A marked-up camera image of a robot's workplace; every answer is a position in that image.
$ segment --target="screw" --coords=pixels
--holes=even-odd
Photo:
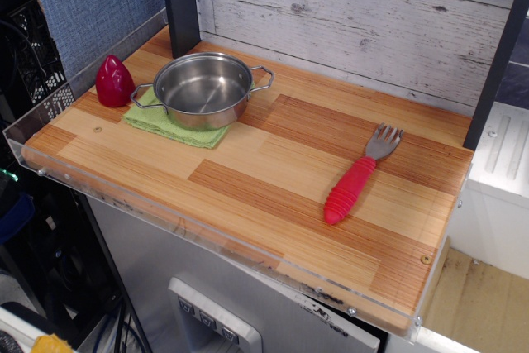
[[[421,256],[421,262],[424,265],[429,265],[431,263],[431,257],[428,256],[428,255],[423,255],[423,256]]]

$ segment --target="red salt shaker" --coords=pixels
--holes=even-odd
[[[122,107],[131,100],[130,96],[135,88],[126,66],[115,55],[109,55],[96,77],[99,102],[106,107]]]

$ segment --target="red fork handle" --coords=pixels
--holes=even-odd
[[[358,159],[341,177],[325,202],[325,222],[333,225],[346,217],[360,196],[377,162],[372,157]]]

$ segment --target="whitewashed wood wall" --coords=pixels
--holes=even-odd
[[[203,40],[472,115],[512,0],[197,0]]]

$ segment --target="wooden shelf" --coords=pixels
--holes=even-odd
[[[529,346],[529,280],[450,249],[424,326],[481,353]]]
[[[214,150],[135,129],[122,120],[131,105],[104,107],[91,89],[31,137],[25,162],[409,336],[472,158],[462,147],[469,118],[207,42],[193,51],[275,72]],[[171,60],[164,29],[125,65],[136,84],[152,83]],[[349,216],[327,225],[326,196],[380,122],[402,128],[403,140]]]

